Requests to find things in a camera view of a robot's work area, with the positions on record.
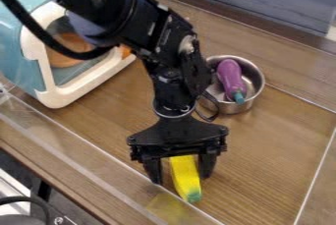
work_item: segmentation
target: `yellow object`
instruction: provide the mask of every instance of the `yellow object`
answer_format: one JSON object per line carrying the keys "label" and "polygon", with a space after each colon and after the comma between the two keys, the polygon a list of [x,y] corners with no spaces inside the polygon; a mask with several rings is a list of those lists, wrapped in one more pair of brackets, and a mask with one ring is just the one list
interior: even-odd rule
{"label": "yellow object", "polygon": [[186,202],[201,200],[201,180],[193,155],[169,158],[176,191]]}

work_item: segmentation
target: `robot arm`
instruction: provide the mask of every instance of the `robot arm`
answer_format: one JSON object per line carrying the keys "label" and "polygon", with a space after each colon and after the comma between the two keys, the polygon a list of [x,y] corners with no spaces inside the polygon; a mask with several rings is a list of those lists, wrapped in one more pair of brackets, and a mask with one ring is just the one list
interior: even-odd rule
{"label": "robot arm", "polygon": [[161,183],[160,158],[197,154],[204,163],[202,176],[208,177],[214,158],[225,150],[226,128],[190,116],[210,84],[210,69],[192,25],[154,0],[53,1],[68,10],[76,32],[97,46],[93,53],[74,53],[58,46],[25,11],[17,10],[20,3],[2,0],[40,40],[69,57],[90,59],[120,43],[130,47],[153,81],[153,109],[160,117],[152,128],[128,139],[130,157],[144,164],[152,181]]}

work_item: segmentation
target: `purple eggplant toy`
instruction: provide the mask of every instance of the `purple eggplant toy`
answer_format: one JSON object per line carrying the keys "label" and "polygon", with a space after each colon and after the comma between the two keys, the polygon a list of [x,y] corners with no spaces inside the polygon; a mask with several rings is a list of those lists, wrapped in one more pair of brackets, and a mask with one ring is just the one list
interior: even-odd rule
{"label": "purple eggplant toy", "polygon": [[245,102],[246,85],[241,78],[241,69],[232,59],[222,60],[216,67],[216,75],[225,91],[225,99],[237,104]]}

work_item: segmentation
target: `stainless steel bowl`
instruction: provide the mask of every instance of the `stainless steel bowl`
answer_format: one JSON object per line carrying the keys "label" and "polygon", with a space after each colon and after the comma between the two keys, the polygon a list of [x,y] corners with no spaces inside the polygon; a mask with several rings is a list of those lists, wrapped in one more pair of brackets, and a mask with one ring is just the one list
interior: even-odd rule
{"label": "stainless steel bowl", "polygon": [[[212,56],[208,57],[206,62],[209,66],[213,69],[216,69],[217,64],[224,59],[232,59],[240,65],[242,81],[246,84],[245,102],[238,105],[236,102],[225,100],[224,88],[216,76],[213,76],[213,84],[208,87],[206,91],[218,102],[220,113],[236,114],[242,111],[246,111],[252,107],[253,101],[264,89],[265,78],[257,66],[250,61],[238,56],[230,56],[230,55]],[[216,110],[213,103],[205,98],[201,98],[200,103],[204,105],[206,109],[212,111]]]}

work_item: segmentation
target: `transparent plastic barrier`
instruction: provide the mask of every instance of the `transparent plastic barrier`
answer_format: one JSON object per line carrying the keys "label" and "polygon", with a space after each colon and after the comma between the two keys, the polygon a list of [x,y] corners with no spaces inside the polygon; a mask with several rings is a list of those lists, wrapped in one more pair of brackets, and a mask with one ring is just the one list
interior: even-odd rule
{"label": "transparent plastic barrier", "polygon": [[325,148],[293,225],[333,225],[336,221],[336,129]]}
{"label": "transparent plastic barrier", "polygon": [[0,120],[152,223],[221,224],[10,93],[0,95]]}

